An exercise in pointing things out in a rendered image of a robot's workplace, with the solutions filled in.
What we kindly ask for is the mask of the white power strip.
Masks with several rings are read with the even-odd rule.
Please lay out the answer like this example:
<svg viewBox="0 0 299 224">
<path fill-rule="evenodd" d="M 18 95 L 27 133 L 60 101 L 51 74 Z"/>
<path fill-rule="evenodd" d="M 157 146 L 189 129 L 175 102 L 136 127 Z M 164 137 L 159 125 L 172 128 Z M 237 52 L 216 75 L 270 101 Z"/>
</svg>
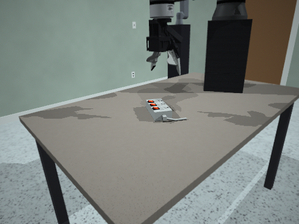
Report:
<svg viewBox="0 0 299 224">
<path fill-rule="evenodd" d="M 172 119 L 172 110 L 162 99 L 149 99 L 146 100 L 146 108 L 154 121 L 180 121 L 187 118 Z"/>
</svg>

